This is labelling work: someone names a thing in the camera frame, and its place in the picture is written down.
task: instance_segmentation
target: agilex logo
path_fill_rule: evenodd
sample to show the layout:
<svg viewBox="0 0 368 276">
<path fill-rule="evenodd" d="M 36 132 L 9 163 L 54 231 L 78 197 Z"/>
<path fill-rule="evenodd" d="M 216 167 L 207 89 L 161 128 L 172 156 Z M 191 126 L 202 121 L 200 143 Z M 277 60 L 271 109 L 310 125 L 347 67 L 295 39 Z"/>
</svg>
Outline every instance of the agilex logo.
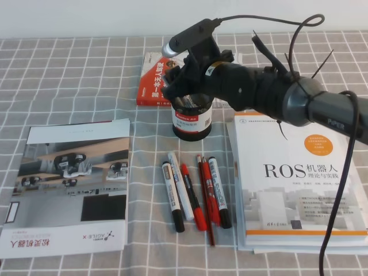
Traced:
<svg viewBox="0 0 368 276">
<path fill-rule="evenodd" d="M 110 231 L 108 233 L 83 235 L 83 240 L 108 240 L 110 237 L 114 237 L 114 235 L 112 235 L 112 232 L 113 231 Z"/>
</svg>

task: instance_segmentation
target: table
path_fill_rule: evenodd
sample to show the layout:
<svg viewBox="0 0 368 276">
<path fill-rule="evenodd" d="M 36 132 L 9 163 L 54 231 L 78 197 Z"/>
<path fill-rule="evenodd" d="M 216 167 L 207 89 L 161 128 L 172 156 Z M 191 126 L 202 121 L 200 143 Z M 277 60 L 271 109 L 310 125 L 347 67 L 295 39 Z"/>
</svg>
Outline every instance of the table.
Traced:
<svg viewBox="0 0 368 276">
<path fill-rule="evenodd" d="M 291 33 L 260 34 L 285 62 Z M 195 155 L 215 156 L 235 218 L 233 157 L 225 129 L 233 111 L 214 108 L 213 126 L 204 141 L 179 141 L 171 130 L 171 110 L 137 107 L 135 98 L 145 52 L 160 51 L 170 37 L 24 39 L 0 41 L 0 220 L 22 159 L 30 125 L 69 124 L 129 118 L 131 171 L 128 245 L 124 252 L 45 258 L 7 259 L 5 275 L 317 275 L 317 255 L 268 253 L 252 255 L 236 249 L 236 229 L 215 229 L 216 248 L 204 233 L 185 222 L 174 232 L 161 164 L 167 151 L 178 151 L 200 194 Z M 269 65 L 256 54 L 250 34 L 217 35 L 222 49 L 242 53 L 241 63 Z M 368 32 L 301 33 L 295 45 L 296 70 L 311 76 L 335 52 L 316 77 L 328 91 L 349 88 L 368 97 Z M 354 161 L 368 184 L 368 147 L 358 143 Z M 368 275 L 368 257 L 328 255 L 333 275 Z"/>
</svg>

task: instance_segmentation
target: white book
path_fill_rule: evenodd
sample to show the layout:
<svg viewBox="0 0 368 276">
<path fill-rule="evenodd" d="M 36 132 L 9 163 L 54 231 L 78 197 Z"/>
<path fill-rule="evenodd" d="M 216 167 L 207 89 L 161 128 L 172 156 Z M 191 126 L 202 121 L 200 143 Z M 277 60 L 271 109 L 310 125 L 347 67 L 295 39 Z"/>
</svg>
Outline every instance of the white book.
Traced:
<svg viewBox="0 0 368 276">
<path fill-rule="evenodd" d="M 31 127 L 0 258 L 124 249 L 129 126 L 124 119 Z"/>
<path fill-rule="evenodd" d="M 260 113 L 235 116 L 236 145 L 233 139 L 232 149 L 236 151 L 237 191 L 242 194 L 236 205 L 245 225 L 242 228 L 237 220 L 238 239 L 246 235 L 247 244 L 253 241 L 253 245 L 271 240 L 275 244 L 285 240 L 303 244 L 303 239 L 320 245 L 340 181 L 346 139 L 317 124 L 298 128 L 282 123 L 281 127 L 283 133 L 275 120 Z M 353 163 L 350 174 L 331 246 L 341 246 L 342 239 L 348 242 L 347 237 L 360 241 L 367 237 L 362 215 L 367 211 L 367 199 Z"/>
</svg>

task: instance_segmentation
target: orange stripe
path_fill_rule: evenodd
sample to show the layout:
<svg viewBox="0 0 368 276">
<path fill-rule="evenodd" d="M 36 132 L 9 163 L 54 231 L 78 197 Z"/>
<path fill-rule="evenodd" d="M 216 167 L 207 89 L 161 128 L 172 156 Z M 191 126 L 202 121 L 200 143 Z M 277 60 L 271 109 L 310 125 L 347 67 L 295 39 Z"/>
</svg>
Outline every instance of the orange stripe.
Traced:
<svg viewBox="0 0 368 276">
<path fill-rule="evenodd" d="M 310 230 L 247 230 L 246 235 L 308 235 L 324 236 L 326 231 Z M 367 236 L 367 231 L 332 231 L 332 236 Z"/>
<path fill-rule="evenodd" d="M 254 110 L 246 111 L 246 112 L 244 112 L 244 111 L 235 112 L 235 116 L 254 116 L 254 115 L 264 115 L 264 114 L 259 113 L 259 112 L 254 111 Z"/>
</svg>

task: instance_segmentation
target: book with robot image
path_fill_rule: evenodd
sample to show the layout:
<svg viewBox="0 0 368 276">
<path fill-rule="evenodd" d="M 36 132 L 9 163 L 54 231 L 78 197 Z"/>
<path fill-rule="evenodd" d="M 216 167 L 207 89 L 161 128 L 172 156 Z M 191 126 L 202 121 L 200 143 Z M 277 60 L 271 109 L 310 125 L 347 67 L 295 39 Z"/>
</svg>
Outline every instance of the book with robot image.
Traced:
<svg viewBox="0 0 368 276">
<path fill-rule="evenodd" d="M 123 250 L 129 120 L 31 127 L 0 258 Z"/>
</svg>

